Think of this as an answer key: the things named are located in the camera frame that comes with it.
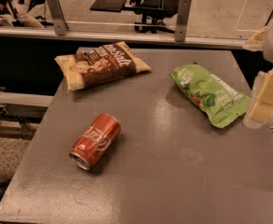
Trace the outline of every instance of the can lid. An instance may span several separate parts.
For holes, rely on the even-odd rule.
[[[74,161],[80,168],[84,170],[90,170],[90,164],[83,160],[81,157],[74,155],[72,153],[69,154],[72,161]]]

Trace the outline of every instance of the brown chip bag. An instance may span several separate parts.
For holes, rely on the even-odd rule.
[[[73,55],[57,56],[71,91],[129,77],[151,68],[124,42],[108,44]]]

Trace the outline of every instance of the green chip bag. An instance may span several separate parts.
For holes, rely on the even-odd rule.
[[[212,125],[223,128],[246,112],[250,97],[236,91],[200,64],[176,67],[170,76],[204,111]]]

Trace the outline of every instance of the soda can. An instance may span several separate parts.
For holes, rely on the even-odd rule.
[[[72,146],[70,158],[80,168],[90,170],[100,161],[120,130],[121,126],[115,118],[100,114]]]

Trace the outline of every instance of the chip bag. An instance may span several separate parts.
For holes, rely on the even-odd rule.
[[[151,68],[124,42],[107,44],[87,52],[57,56],[70,91],[90,88]]]
[[[234,90],[200,64],[176,67],[170,76],[218,128],[224,128],[243,115],[250,102],[249,96]]]

